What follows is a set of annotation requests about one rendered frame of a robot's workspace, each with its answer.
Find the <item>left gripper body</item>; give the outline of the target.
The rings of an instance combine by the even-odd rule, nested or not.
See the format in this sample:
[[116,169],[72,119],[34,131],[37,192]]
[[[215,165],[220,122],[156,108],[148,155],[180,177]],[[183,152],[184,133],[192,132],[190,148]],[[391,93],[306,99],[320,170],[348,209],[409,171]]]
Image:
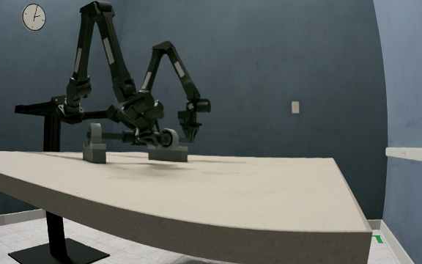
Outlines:
[[199,128],[199,126],[202,126],[202,123],[187,122],[187,123],[180,123],[179,125],[181,125],[182,128]]

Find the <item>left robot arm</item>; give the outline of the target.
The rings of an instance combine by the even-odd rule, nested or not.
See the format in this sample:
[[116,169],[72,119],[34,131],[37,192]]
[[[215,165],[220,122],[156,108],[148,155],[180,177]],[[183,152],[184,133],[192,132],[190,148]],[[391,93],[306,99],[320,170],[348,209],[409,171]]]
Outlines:
[[151,93],[152,85],[154,83],[161,58],[164,54],[167,54],[182,83],[185,94],[187,95],[187,99],[189,100],[186,103],[186,111],[178,111],[177,118],[179,119],[179,123],[196,122],[197,112],[210,113],[211,102],[208,99],[200,98],[199,91],[197,90],[195,84],[193,85],[193,82],[187,70],[185,69],[182,60],[177,54],[176,48],[172,45],[172,43],[170,41],[165,41],[163,43],[154,45],[152,50],[152,57],[144,77],[144,82],[142,84],[141,90],[138,93],[145,91],[150,91]]

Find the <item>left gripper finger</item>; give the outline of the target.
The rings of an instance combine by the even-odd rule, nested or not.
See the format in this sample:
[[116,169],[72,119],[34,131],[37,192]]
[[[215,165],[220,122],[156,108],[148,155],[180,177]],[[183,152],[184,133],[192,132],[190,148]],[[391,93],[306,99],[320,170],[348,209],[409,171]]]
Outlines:
[[190,138],[190,128],[182,128],[185,138]]
[[[191,142],[194,141],[196,134],[198,133],[199,128],[190,128],[190,136],[191,136]],[[193,134],[194,133],[194,134]]]

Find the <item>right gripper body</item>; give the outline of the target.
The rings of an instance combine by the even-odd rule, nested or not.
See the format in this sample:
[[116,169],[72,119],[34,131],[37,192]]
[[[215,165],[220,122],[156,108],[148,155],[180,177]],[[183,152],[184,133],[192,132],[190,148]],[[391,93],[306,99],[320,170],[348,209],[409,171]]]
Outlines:
[[155,120],[156,119],[151,119],[150,124],[148,127],[141,129],[141,127],[135,122],[135,119],[139,116],[140,114],[138,114],[135,118],[131,119],[131,121],[133,122],[133,124],[137,127],[136,130],[136,137],[138,138],[138,140],[141,140],[143,138],[148,137],[148,133],[150,132],[151,129],[154,128],[155,125]]

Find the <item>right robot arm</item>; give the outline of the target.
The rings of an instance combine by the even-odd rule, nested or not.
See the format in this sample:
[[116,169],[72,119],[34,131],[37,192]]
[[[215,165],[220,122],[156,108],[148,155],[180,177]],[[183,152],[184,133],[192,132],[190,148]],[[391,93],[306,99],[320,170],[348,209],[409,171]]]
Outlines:
[[81,28],[73,76],[67,85],[67,99],[64,105],[58,106],[62,116],[68,118],[84,114],[84,110],[80,107],[80,100],[81,98],[88,98],[92,91],[90,77],[87,75],[87,66],[92,33],[96,22],[111,71],[114,94],[119,104],[126,102],[123,104],[122,111],[130,120],[140,114],[135,122],[141,129],[148,127],[152,118],[162,119],[164,109],[161,102],[155,101],[149,91],[137,94],[136,86],[126,68],[116,36],[112,21],[115,13],[111,3],[93,1],[80,8],[80,13]]

